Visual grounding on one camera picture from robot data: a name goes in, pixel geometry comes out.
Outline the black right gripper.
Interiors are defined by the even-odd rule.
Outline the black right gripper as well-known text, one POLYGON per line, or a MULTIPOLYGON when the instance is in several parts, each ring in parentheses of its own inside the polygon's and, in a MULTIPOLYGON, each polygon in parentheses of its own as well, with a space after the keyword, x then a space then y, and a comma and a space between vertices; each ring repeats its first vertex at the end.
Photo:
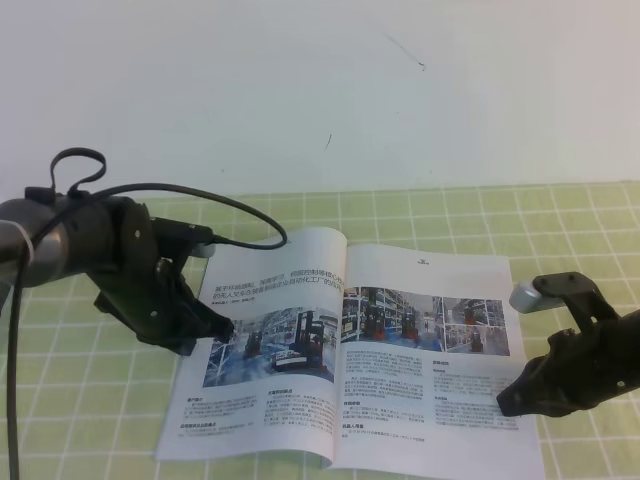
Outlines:
POLYGON ((497 395, 503 416, 562 417, 639 388, 637 311, 619 315, 578 272, 538 276, 533 286, 564 303, 577 327, 550 336, 548 354, 497 395))

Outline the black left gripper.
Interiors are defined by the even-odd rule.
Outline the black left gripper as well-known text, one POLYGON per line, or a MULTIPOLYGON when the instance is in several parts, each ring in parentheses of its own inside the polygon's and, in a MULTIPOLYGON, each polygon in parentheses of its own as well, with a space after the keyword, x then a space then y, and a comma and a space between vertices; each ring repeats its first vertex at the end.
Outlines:
POLYGON ((201 305, 182 275, 194 246, 210 243, 208 227, 111 197, 79 210, 79 230, 92 254, 87 275, 100 290, 94 305, 140 342, 189 356, 199 338, 231 340, 232 320, 201 305))

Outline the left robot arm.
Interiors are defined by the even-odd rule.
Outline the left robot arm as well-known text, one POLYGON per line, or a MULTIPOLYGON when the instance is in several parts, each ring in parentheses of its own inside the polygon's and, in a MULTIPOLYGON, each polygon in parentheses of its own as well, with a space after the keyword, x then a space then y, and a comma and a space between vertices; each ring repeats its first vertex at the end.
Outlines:
POLYGON ((152 216, 126 197, 89 205, 60 197, 51 204, 14 199, 1 205, 1 277, 35 287, 85 274, 99 294, 96 308, 137 339, 181 356, 201 338, 227 341, 232 321, 194 295, 182 269, 189 257, 215 247, 210 228, 152 216))

